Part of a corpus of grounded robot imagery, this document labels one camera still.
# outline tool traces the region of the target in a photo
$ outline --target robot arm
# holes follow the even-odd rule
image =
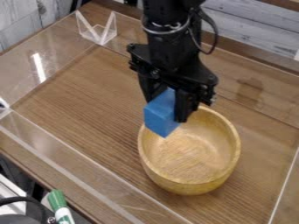
[[[166,88],[174,90],[174,118],[186,122],[200,102],[211,105],[219,79],[201,64],[201,20],[216,25],[201,11],[204,0],[144,0],[142,27],[148,45],[130,44],[130,68],[137,72],[149,102]]]

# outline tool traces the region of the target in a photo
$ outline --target wooden bowl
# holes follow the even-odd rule
[[[172,193],[197,195],[229,177],[239,161],[239,133],[223,115],[200,107],[166,138],[142,125],[137,149],[150,180]]]

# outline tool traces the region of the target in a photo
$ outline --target green object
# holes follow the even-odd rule
[[[62,192],[60,190],[53,190],[49,193],[48,201],[50,203],[50,209],[56,213],[58,209],[66,207],[66,201],[64,199]]]

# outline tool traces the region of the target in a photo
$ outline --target black wire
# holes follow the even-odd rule
[[[40,204],[40,202],[37,202],[34,199],[28,198],[28,197],[12,197],[12,198],[6,198],[6,199],[0,199],[0,207],[5,206],[8,204],[12,204],[14,202],[21,202],[21,201],[30,202],[40,208],[40,210],[41,210],[41,224],[45,224],[46,223],[45,208]]]
[[[199,44],[199,41],[196,40],[196,38],[193,36],[192,29],[188,28],[192,42],[204,54],[212,54],[212,52],[216,48],[216,45],[219,43],[219,27],[217,27],[215,21],[212,20],[212,18],[207,15],[207,13],[203,11],[201,8],[199,8],[197,10],[192,10],[192,15],[194,15],[199,19],[205,21],[213,30],[213,41],[212,41],[211,49],[207,52],[201,49],[201,45]]]

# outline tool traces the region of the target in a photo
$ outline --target wood grain surface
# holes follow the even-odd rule
[[[84,11],[94,21],[108,13],[96,3]],[[299,144],[297,77],[221,50],[204,58],[220,78],[220,97],[212,108],[236,126],[241,155],[219,190],[182,197],[154,185],[138,162],[136,136],[145,101],[126,62],[126,57],[93,47],[13,109],[193,223],[267,223]],[[70,204],[96,223],[105,223],[109,217],[98,215],[105,205],[86,189],[2,134],[0,146],[41,183],[64,190]],[[68,161],[81,181],[100,190],[96,174],[85,169],[92,165],[82,164],[80,157],[72,160],[66,152],[48,157]],[[114,214],[116,223],[122,223],[117,218]],[[295,218],[293,211],[289,223],[296,223]]]

